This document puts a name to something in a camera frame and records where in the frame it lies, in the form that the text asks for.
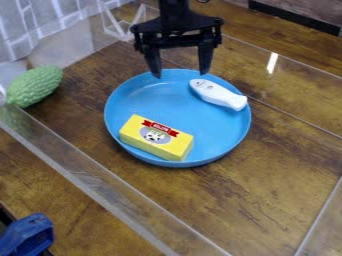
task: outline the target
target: bitter melon toy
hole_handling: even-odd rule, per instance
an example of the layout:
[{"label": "bitter melon toy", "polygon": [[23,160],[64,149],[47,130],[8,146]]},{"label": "bitter melon toy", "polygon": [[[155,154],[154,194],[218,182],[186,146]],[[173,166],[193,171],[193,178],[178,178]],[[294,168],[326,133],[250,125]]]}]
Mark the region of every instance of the bitter melon toy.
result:
[{"label": "bitter melon toy", "polygon": [[6,102],[26,108],[42,101],[58,88],[63,70],[56,66],[42,66],[27,71],[11,83]]}]

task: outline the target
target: blue plate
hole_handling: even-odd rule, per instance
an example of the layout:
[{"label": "blue plate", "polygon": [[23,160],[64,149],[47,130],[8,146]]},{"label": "blue plate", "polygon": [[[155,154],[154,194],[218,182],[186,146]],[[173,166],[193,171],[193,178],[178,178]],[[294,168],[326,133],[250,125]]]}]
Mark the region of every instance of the blue plate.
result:
[{"label": "blue plate", "polygon": [[[167,167],[193,167],[221,158],[245,138],[252,123],[247,105],[239,112],[205,102],[193,92],[191,79],[207,79],[242,94],[223,79],[201,76],[189,69],[165,69],[162,79],[145,73],[127,80],[113,92],[105,109],[110,133],[123,148],[143,161]],[[127,145],[119,139],[119,130],[133,114],[194,135],[194,148],[182,162],[167,161]]]}]

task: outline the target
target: yellow box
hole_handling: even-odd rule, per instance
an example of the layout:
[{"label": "yellow box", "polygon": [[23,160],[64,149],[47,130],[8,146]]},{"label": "yellow box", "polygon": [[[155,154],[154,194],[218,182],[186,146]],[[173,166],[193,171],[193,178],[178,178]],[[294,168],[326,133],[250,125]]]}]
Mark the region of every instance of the yellow box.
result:
[{"label": "yellow box", "polygon": [[137,114],[123,125],[119,134],[125,143],[171,161],[183,161],[193,148],[193,135]]}]

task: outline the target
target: white toy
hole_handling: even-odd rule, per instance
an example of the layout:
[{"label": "white toy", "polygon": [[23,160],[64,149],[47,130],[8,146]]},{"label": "white toy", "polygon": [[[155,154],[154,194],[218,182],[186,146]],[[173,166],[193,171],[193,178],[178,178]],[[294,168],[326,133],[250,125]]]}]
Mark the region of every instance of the white toy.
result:
[{"label": "white toy", "polygon": [[235,111],[241,111],[247,105],[246,96],[233,93],[223,86],[206,79],[193,79],[190,87],[201,98],[213,104],[233,108]]}]

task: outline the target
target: blue object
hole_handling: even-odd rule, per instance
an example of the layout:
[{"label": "blue object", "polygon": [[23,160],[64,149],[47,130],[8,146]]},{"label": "blue object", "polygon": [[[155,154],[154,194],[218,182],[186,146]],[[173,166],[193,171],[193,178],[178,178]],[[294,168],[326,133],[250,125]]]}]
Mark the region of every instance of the blue object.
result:
[{"label": "blue object", "polygon": [[2,256],[36,256],[54,243],[54,226],[44,214],[15,221],[0,237]]},{"label": "blue object", "polygon": [[[150,72],[127,80],[111,94],[106,109],[107,129],[123,148],[143,161],[166,167],[193,167],[221,158],[245,138],[252,123],[247,105],[239,112],[205,102],[191,91],[191,79],[207,79],[237,94],[239,90],[219,77],[189,69],[165,69],[162,79]],[[194,148],[182,162],[167,161],[127,145],[119,130],[133,114],[194,135]]]}]

